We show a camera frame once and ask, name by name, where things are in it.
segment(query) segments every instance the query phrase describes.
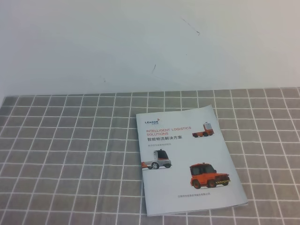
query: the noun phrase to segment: brochure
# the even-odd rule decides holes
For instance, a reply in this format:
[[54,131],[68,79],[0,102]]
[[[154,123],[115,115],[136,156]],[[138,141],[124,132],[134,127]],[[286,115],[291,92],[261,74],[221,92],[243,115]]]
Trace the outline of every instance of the brochure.
[[148,216],[248,202],[211,105],[136,122]]

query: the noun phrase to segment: wall mark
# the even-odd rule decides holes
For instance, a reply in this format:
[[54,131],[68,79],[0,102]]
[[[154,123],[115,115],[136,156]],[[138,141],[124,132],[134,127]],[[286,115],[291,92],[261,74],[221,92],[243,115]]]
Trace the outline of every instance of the wall mark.
[[181,18],[184,22],[186,22],[194,31],[198,33],[198,36],[200,35],[200,32],[197,31],[191,24],[189,24],[185,19]]
[[152,73],[151,73],[151,74],[153,74],[153,72],[154,72],[154,70],[155,70],[155,67],[156,67],[156,64],[154,65],[154,68],[153,68],[153,70],[152,70]]

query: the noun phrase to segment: orange tow tractor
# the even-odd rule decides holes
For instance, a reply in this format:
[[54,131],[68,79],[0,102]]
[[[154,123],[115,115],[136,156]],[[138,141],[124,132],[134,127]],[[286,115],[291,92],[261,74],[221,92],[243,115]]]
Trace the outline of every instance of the orange tow tractor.
[[210,123],[205,122],[203,124],[203,127],[204,127],[204,131],[193,133],[193,137],[203,137],[203,136],[207,137],[207,136],[211,136],[214,134],[214,130],[212,129]]
[[191,186],[199,189],[201,187],[215,188],[222,184],[227,186],[230,179],[227,173],[217,173],[211,164],[201,163],[190,166],[192,179]]

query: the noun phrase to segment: vehicle image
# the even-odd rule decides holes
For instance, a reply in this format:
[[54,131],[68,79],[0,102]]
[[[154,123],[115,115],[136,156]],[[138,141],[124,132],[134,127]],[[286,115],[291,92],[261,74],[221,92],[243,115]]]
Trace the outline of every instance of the vehicle image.
[[157,170],[160,166],[164,166],[165,168],[170,168],[172,166],[166,151],[160,149],[154,151],[153,154],[154,154],[154,160],[148,162],[142,162],[142,169],[148,168],[150,170],[151,169]]
[[207,137],[207,136],[211,136],[214,134],[214,130],[211,127],[211,124],[208,122],[205,122],[203,124],[204,127],[204,131],[202,132],[197,132],[197,133],[193,133],[193,137]]
[[215,188],[218,184],[228,185],[230,179],[227,173],[217,173],[211,164],[201,163],[190,166],[192,179],[191,186]]

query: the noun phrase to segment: vehicle windshield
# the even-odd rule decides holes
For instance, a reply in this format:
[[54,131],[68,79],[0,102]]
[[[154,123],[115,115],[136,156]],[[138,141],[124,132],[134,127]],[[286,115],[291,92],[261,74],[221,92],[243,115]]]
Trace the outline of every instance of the vehicle windshield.
[[205,173],[214,173],[215,169],[212,167],[212,165],[207,165],[206,167],[204,167],[204,172]]
[[164,150],[157,151],[157,157],[163,158],[163,159],[168,159],[168,155]]
[[210,123],[205,123],[204,125],[205,125],[205,128],[206,128],[207,130],[211,130],[211,129],[212,129]]
[[193,166],[191,168],[192,175],[200,175],[203,173],[214,173],[215,169],[212,167],[212,165],[199,165],[199,166]]

